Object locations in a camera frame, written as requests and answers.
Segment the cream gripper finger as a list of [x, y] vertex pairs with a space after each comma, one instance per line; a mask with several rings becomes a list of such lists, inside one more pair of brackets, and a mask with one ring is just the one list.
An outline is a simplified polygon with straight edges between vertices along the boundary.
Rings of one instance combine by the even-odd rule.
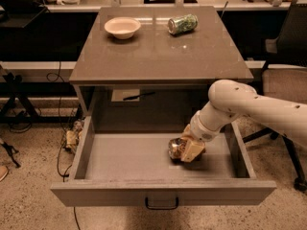
[[190, 163], [198, 155], [200, 155], [205, 149], [205, 143], [197, 140], [188, 140], [183, 154], [181, 155], [181, 161]]

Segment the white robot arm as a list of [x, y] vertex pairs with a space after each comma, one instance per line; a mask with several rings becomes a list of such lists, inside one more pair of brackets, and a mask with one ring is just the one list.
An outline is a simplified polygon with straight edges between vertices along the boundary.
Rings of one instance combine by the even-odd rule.
[[208, 103], [192, 117], [182, 137], [187, 140], [180, 160], [192, 162], [225, 125], [240, 116], [269, 127], [307, 147], [307, 105], [261, 96], [233, 80], [217, 80], [209, 88]]

